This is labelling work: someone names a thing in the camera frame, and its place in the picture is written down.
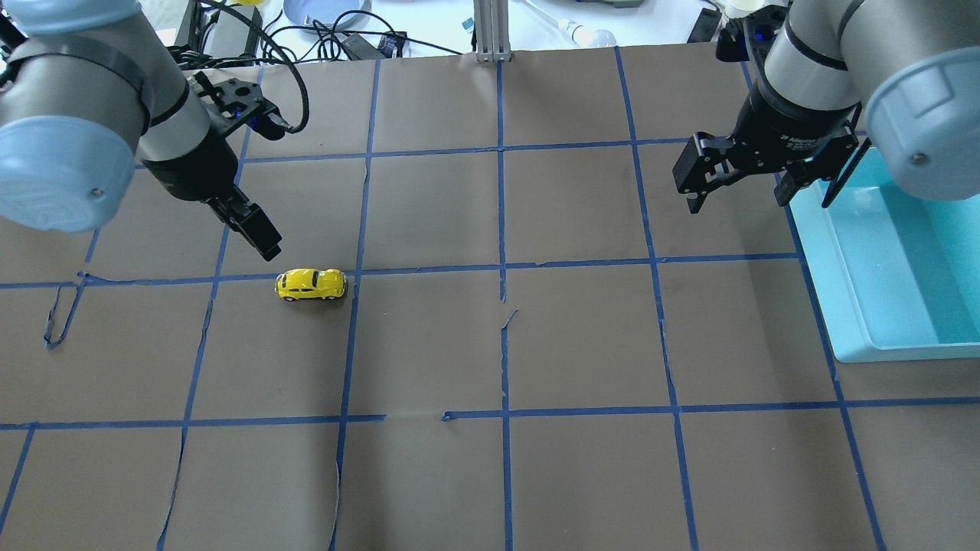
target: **toy car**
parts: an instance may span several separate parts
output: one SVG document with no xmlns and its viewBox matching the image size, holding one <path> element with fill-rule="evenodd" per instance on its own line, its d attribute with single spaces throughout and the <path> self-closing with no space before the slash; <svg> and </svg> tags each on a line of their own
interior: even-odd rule
<svg viewBox="0 0 980 551">
<path fill-rule="evenodd" d="M 344 296 L 346 290 L 347 278 L 343 272 L 333 268 L 290 270 L 275 279 L 275 293 L 288 302 L 308 298 L 333 300 Z"/>
</svg>

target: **cable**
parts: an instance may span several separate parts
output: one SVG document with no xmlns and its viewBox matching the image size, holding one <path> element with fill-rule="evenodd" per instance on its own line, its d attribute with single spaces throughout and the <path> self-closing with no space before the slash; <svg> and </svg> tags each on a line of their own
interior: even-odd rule
<svg viewBox="0 0 980 551">
<path fill-rule="evenodd" d="M 861 103 L 858 102 L 857 107 L 855 107 L 855 111 L 851 114 L 851 129 L 858 128 L 858 119 L 860 119 L 860 111 L 861 111 Z"/>
<path fill-rule="evenodd" d="M 388 32 L 380 32 L 380 31 L 377 31 L 377 30 L 345 30 L 344 32 L 351 32 L 351 33 L 356 33 L 356 34 L 389 34 Z M 433 44 L 431 42 L 426 42 L 424 40 L 418 40 L 418 39 L 415 39 L 415 38 L 408 38 L 406 36 L 399 36 L 399 38 L 402 38 L 402 39 L 404 39 L 404 40 L 406 40 L 408 42 L 413 42 L 415 44 L 421 44 L 423 46 L 428 46 L 430 48 L 435 48 L 437 50 L 442 50 L 442 51 L 448 52 L 450 54 L 456 54 L 458 56 L 462 56 L 463 55 L 463 52 L 457 52 L 456 50 L 453 50 L 453 49 L 450 49 L 450 48 L 445 48 L 443 46 L 439 46 L 438 44 Z"/>
<path fill-rule="evenodd" d="M 381 16 L 379 16 L 377 14 L 373 14 L 373 13 L 367 11 L 367 10 L 347 10 L 346 12 L 344 12 L 344 13 L 340 14 L 339 16 L 337 16 L 337 19 L 333 20 L 333 27 L 332 28 L 337 29 L 337 26 L 340 25 L 340 20 L 344 19 L 345 16 L 353 15 L 353 14 L 364 14 L 366 16 L 371 16 L 371 17 L 377 19 L 378 21 L 382 22 L 385 26 L 387 26 L 388 27 L 388 30 L 390 30 L 392 32 L 392 34 L 395 33 L 395 27 L 394 26 L 391 26 L 391 24 L 388 23 L 388 22 L 386 22 L 383 18 L 381 18 Z"/>
<path fill-rule="evenodd" d="M 279 55 L 279 57 L 282 58 L 282 61 L 285 64 L 286 68 L 293 75 L 293 78 L 296 79 L 296 85 L 299 86 L 300 88 L 300 102 L 303 105 L 303 116 L 300 118 L 299 124 L 295 126 L 290 126 L 289 128 L 286 129 L 286 131 L 291 134 L 295 134 L 297 132 L 302 131 L 303 128 L 305 128 L 307 123 L 310 121 L 310 93 L 307 90 L 306 83 L 303 82 L 303 77 L 300 75 L 299 70 L 296 69 L 296 65 L 289 59 L 289 56 L 286 55 L 286 52 L 282 49 L 281 46 L 279 46 L 272 40 L 269 34 L 266 33 L 266 31 L 261 26 L 256 25 L 242 14 L 239 14 L 238 12 L 229 8 L 228 6 L 225 6 L 224 4 L 217 2 L 215 0 L 199 0 L 199 1 L 213 8 L 222 10 L 223 12 L 231 15 L 238 21 L 242 22 L 244 25 L 247 25 L 249 28 L 254 30 L 256 34 L 258 34 L 259 37 L 262 38 L 269 46 L 271 46 L 272 49 L 275 50 L 275 53 Z"/>
<path fill-rule="evenodd" d="M 317 20 L 314 20 L 314 24 L 323 25 L 323 23 L 321 23 L 321 22 L 319 22 Z M 271 37 L 274 38 L 278 33 L 283 32 L 285 30 L 294 29 L 294 28 L 298 28 L 298 29 L 301 29 L 301 30 L 317 30 L 316 25 L 287 25 L 287 26 L 281 26 L 280 28 L 277 28 L 269 36 L 271 36 Z M 339 44 L 339 39 L 336 38 L 336 34 L 337 34 L 336 32 L 333 32 L 327 26 L 324 26 L 322 28 L 322 30 L 325 31 L 325 32 L 330 32 L 333 35 L 334 39 L 338 40 L 337 43 Z M 352 33 L 352 34 L 353 33 L 356 33 L 356 34 L 372 34 L 372 35 L 389 35 L 390 36 L 391 33 L 392 32 L 395 32 L 395 31 L 394 30 L 392 30 L 392 31 L 379 31 L 379 30 L 342 30 L 342 31 L 339 31 L 339 32 Z M 450 54 L 455 54 L 455 55 L 458 55 L 458 56 L 462 56 L 463 55 L 463 52 L 458 52 L 458 51 L 453 50 L 451 48 L 446 48 L 446 47 L 440 46 L 438 44 L 433 44 L 431 42 L 426 42 L 424 40 L 418 40 L 417 38 L 401 37 L 401 36 L 400 36 L 400 38 L 403 38 L 404 40 L 406 40 L 408 42 L 412 42 L 412 43 L 415 43 L 415 44 L 421 44 L 423 46 L 428 46 L 430 48 L 435 48 L 437 50 L 441 50 L 443 52 L 447 52 L 447 53 L 450 53 Z M 314 44 L 314 47 L 317 47 L 318 45 L 319 45 L 319 41 Z M 269 56 L 269 51 L 268 50 L 264 50 L 263 51 L 263 55 L 266 56 L 266 57 L 268 57 Z M 336 59 L 334 57 L 332 57 L 332 56 L 331 57 L 323 56 L 323 58 L 326 58 L 328 61 L 336 61 Z"/>
<path fill-rule="evenodd" d="M 279 15 L 275 16 L 275 19 L 273 19 L 272 21 L 268 22 L 266 24 L 266 26 L 262 27 L 262 30 L 264 30 L 265 32 L 269 32 L 269 29 L 272 28 L 273 25 L 275 25 L 275 22 L 277 22 L 280 19 L 282 19 L 282 14 L 283 13 L 284 12 L 282 10 L 279 10 Z"/>
</svg>

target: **blue tape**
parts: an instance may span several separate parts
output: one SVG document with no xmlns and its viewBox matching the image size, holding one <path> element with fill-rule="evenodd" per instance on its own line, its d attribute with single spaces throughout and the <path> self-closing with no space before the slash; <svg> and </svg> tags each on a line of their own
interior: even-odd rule
<svg viewBox="0 0 980 551">
<path fill-rule="evenodd" d="M 259 84 L 262 83 L 262 76 L 264 74 L 265 67 L 259 67 L 259 77 L 257 78 Z M 245 157 L 248 154 L 248 144 L 251 137 L 252 129 L 250 127 L 246 127 L 245 136 L 242 138 L 242 148 L 238 152 L 238 168 L 235 170 L 234 179 L 235 187 L 241 186 L 242 172 L 245 167 Z M 218 247 L 218 256 L 215 259 L 214 275 L 210 279 L 211 295 L 208 298 L 208 309 L 204 313 L 204 321 L 201 324 L 201 340 L 197 346 L 197 354 L 194 358 L 194 367 L 191 371 L 190 385 L 187 389 L 187 401 L 184 404 L 183 423 L 180 428 L 180 451 L 177 454 L 177 469 L 176 474 L 173 477 L 171 501 L 167 508 L 167 517 L 164 520 L 164 527 L 160 530 L 160 536 L 157 538 L 157 551 L 164 551 L 164 546 L 167 543 L 167 532 L 170 529 L 173 505 L 176 502 L 177 486 L 180 484 L 180 473 L 183 470 L 183 454 L 184 448 L 187 445 L 188 422 L 190 421 L 191 414 L 194 410 L 194 397 L 197 395 L 197 383 L 201 378 L 201 364 L 204 362 L 204 349 L 208 344 L 208 328 L 211 326 L 211 314 L 215 308 L 215 300 L 218 299 L 218 287 L 221 284 L 221 264 L 224 262 L 224 253 L 227 250 L 229 233 L 230 228 L 228 225 L 225 225 L 221 231 L 221 244 Z"/>
<path fill-rule="evenodd" d="M 288 157 L 266 157 L 246 159 L 246 165 L 264 165 L 266 163 L 293 163 L 297 161 L 332 161 L 336 159 L 363 159 L 365 153 L 330 153 L 325 155 L 293 155 Z"/>
<path fill-rule="evenodd" d="M 544 151 L 549 149 L 581 149 L 586 147 L 617 147 L 629 145 L 628 140 L 582 141 L 571 143 L 535 143 L 526 145 L 502 146 L 507 151 Z"/>
<path fill-rule="evenodd" d="M 427 155 L 465 155 L 468 153 L 489 153 L 498 151 L 497 147 L 459 147 L 455 149 L 417 149 L 412 151 L 378 151 L 374 157 L 420 157 Z"/>
<path fill-rule="evenodd" d="M 71 281 L 38 281 L 31 283 L 0 283 L 0 291 L 5 289 L 51 289 L 74 285 Z"/>
<path fill-rule="evenodd" d="M 779 175 L 774 175 L 776 183 L 779 183 Z M 874 501 L 871 499 L 871 490 L 868 487 L 867 476 L 864 475 L 864 465 L 860 457 L 860 451 L 858 450 L 858 440 L 855 437 L 854 427 L 851 425 L 851 414 L 848 412 L 847 402 L 844 398 L 844 390 L 841 388 L 841 382 L 837 377 L 837 366 L 834 363 L 834 354 L 830 347 L 830 338 L 827 335 L 827 328 L 823 320 L 823 313 L 820 310 L 820 302 L 816 298 L 816 289 L 813 286 L 813 279 L 809 274 L 809 264 L 807 262 L 807 254 L 804 252 L 803 243 L 800 241 L 800 234 L 797 232 L 796 221 L 793 220 L 793 213 L 790 211 L 789 207 L 785 207 L 783 212 L 786 213 L 786 222 L 790 227 L 790 234 L 793 237 L 793 245 L 796 247 L 797 253 L 800 255 L 800 268 L 803 271 L 804 283 L 807 286 L 807 295 L 809 296 L 810 307 L 813 310 L 813 317 L 816 321 L 816 329 L 820 335 L 820 344 L 823 347 L 823 356 L 827 362 L 827 370 L 830 372 L 830 379 L 834 385 L 834 394 L 837 396 L 838 406 L 841 411 L 841 421 L 844 424 L 844 433 L 848 438 L 848 446 L 851 448 L 851 456 L 855 463 L 855 471 L 857 473 L 857 483 L 860 486 L 861 497 L 864 499 L 864 508 L 867 511 L 867 517 L 871 523 L 871 532 L 874 534 L 874 542 L 879 551 L 885 551 L 885 538 L 881 531 L 881 525 L 878 524 L 878 514 L 874 508 Z"/>
<path fill-rule="evenodd" d="M 643 182 L 643 169 L 640 164 L 640 150 L 636 142 L 636 124 L 633 119 L 633 107 L 629 99 L 629 86 L 626 83 L 626 70 L 622 64 L 622 54 L 619 47 L 613 49 L 615 53 L 616 68 L 619 71 L 619 84 L 622 88 L 622 100 L 626 109 L 626 120 L 629 123 L 629 139 L 633 149 L 633 169 L 636 172 L 636 189 L 640 201 L 640 215 L 643 219 L 643 233 L 647 239 L 647 252 L 650 256 L 650 274 L 653 279 L 654 301 L 657 304 L 657 319 L 660 328 L 661 351 L 663 353 L 663 373 L 667 382 L 667 394 L 670 397 L 670 406 L 677 407 L 677 390 L 674 387 L 673 376 L 670 373 L 670 357 L 667 353 L 666 333 L 664 332 L 664 311 L 661 298 L 660 272 L 657 267 L 657 253 L 654 249 L 654 239 L 650 232 L 650 216 L 647 212 L 647 197 Z M 691 483 L 687 469 L 687 452 L 684 449 L 684 432 L 680 422 L 680 412 L 674 415 L 674 441 L 677 444 L 677 464 L 680 473 L 681 491 L 684 494 L 684 513 L 687 517 L 688 538 L 691 542 L 691 549 L 698 551 L 698 531 L 694 519 L 694 505 L 691 499 Z"/>
<path fill-rule="evenodd" d="M 630 266 L 650 264 L 649 258 L 612 258 L 606 260 L 557 260 L 548 262 L 517 262 L 507 264 L 508 270 L 531 270 L 536 268 L 579 268 L 589 266 Z"/>
<path fill-rule="evenodd" d="M 46 350 L 54 350 L 61 345 L 62 342 L 68 338 L 68 331 L 72 327 L 72 321 L 74 320 L 74 314 L 78 311 L 78 303 L 81 302 L 81 295 L 85 291 L 85 275 L 81 275 L 81 281 L 77 285 L 72 285 L 74 287 L 74 300 L 72 301 L 72 308 L 68 311 L 68 316 L 65 318 L 65 326 L 62 327 L 61 333 L 57 338 L 52 339 L 52 334 L 54 331 L 55 322 L 55 312 L 58 311 L 58 302 L 61 300 L 61 290 L 62 286 L 58 287 L 55 292 L 55 300 L 51 304 L 51 310 L 48 310 L 48 319 L 44 324 L 44 348 Z"/>
<path fill-rule="evenodd" d="M 384 415 L 351 415 L 347 423 L 381 423 Z M 340 423 L 340 416 L 257 417 L 230 419 L 159 419 L 146 421 L 69 421 L 2 424 L 0 431 L 12 430 L 87 430 L 93 428 L 190 428 L 194 426 L 280 426 L 328 425 Z"/>
<path fill-rule="evenodd" d="M 128 286 L 128 285 L 193 285 L 212 283 L 213 277 L 175 277 L 172 279 L 106 279 L 98 275 L 85 274 L 85 285 L 92 287 Z"/>
<path fill-rule="evenodd" d="M 600 408 L 542 408 L 516 410 L 511 417 L 572 417 L 597 415 L 652 415 L 672 414 L 673 406 L 620 406 Z"/>
<path fill-rule="evenodd" d="M 372 268 L 355 271 L 359 276 L 399 276 L 407 274 L 436 274 L 442 272 L 490 272 L 499 270 L 499 264 L 469 264 L 462 266 L 421 266 L 418 268 Z"/>
<path fill-rule="evenodd" d="M 14 468 L 14 477 L 10 481 L 7 489 L 7 498 L 4 499 L 3 509 L 0 510 L 0 534 L 3 533 L 3 526 L 7 523 L 7 515 L 10 514 L 10 506 L 14 503 L 14 494 L 17 492 L 17 484 L 21 481 L 21 474 L 24 472 L 24 463 L 27 461 L 27 452 L 30 451 L 30 442 L 34 439 L 34 429 L 29 428 L 24 437 L 24 446 L 21 447 L 21 456 L 17 460 L 17 467 Z"/>
<path fill-rule="evenodd" d="M 279 274 L 267 273 L 267 274 L 238 274 L 238 275 L 222 275 L 219 279 L 222 282 L 225 281 L 263 281 L 267 279 L 276 279 Z"/>
<path fill-rule="evenodd" d="M 497 62 L 497 246 L 500 301 L 507 302 L 507 193 L 504 184 L 504 66 Z"/>
<path fill-rule="evenodd" d="M 497 217 L 498 244 L 500 246 L 500 301 L 507 302 L 507 226 L 505 218 L 505 188 L 504 188 L 504 62 L 497 62 Z M 511 379 L 509 375 L 510 358 L 508 353 L 508 327 L 516 316 L 517 310 L 511 313 L 504 326 L 500 328 L 500 381 L 503 397 L 501 398 L 501 430 L 503 441 L 503 470 L 504 470 L 504 547 L 514 551 L 514 507 L 513 487 L 511 485 Z"/>
<path fill-rule="evenodd" d="M 837 402 L 773 402 L 761 404 L 699 404 L 680 406 L 681 413 L 723 412 L 772 412 L 797 410 L 831 410 L 840 407 Z"/>
<path fill-rule="evenodd" d="M 732 262 L 743 260 L 785 260 L 799 259 L 797 253 L 758 253 L 750 255 L 703 255 L 703 256 L 668 256 L 657 257 L 657 264 L 673 264 L 680 262 Z"/>
<path fill-rule="evenodd" d="M 980 404 L 980 396 L 944 396 L 937 398 L 884 398 L 845 400 L 848 408 L 896 408 L 908 406 L 965 406 Z"/>
<path fill-rule="evenodd" d="M 368 199 L 370 197 L 370 168 L 374 150 L 374 124 L 377 117 L 377 88 L 381 78 L 381 61 L 374 62 L 374 80 L 371 84 L 370 114 L 367 119 L 367 153 L 365 154 L 365 183 L 361 195 L 361 225 L 358 228 L 358 258 L 357 274 L 354 276 L 354 297 L 351 301 L 351 321 L 347 330 L 347 359 L 344 363 L 344 388 L 340 398 L 340 428 L 337 430 L 337 507 L 334 511 L 336 519 L 339 513 L 340 488 L 344 475 L 344 448 L 347 443 L 348 412 L 351 404 L 351 378 L 354 374 L 354 341 L 357 335 L 358 311 L 361 305 L 361 271 L 364 269 L 365 233 L 368 228 Z M 334 551 L 337 545 L 337 523 L 333 524 L 330 533 L 329 551 Z"/>
<path fill-rule="evenodd" d="M 88 251 L 85 253 L 85 264 L 92 262 L 92 255 L 95 254 L 95 245 L 99 242 L 99 235 L 102 234 L 102 228 L 97 227 L 95 231 L 92 232 L 92 240 L 88 243 Z"/>
<path fill-rule="evenodd" d="M 690 138 L 653 138 L 634 140 L 637 145 L 656 145 L 662 143 L 687 143 Z"/>
</svg>

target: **light blue tray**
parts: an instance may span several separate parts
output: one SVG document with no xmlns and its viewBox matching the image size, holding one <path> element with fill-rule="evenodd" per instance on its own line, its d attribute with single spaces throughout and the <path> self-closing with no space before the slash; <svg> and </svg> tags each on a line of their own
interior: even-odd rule
<svg viewBox="0 0 980 551">
<path fill-rule="evenodd" d="M 791 209 L 837 359 L 980 358 L 980 196 L 911 197 L 874 148 L 821 209 L 826 186 Z"/>
</svg>

